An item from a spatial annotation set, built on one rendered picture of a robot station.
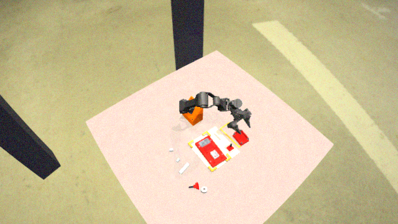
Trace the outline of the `white flat bar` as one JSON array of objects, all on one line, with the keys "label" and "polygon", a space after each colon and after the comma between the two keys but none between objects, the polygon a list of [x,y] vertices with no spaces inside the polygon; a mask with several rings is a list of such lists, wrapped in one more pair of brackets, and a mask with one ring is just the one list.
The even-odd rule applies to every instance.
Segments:
[{"label": "white flat bar", "polygon": [[184,172],[185,172],[185,170],[187,170],[187,167],[189,166],[189,163],[186,163],[185,165],[184,165],[184,167],[179,171],[179,173],[182,175]]}]

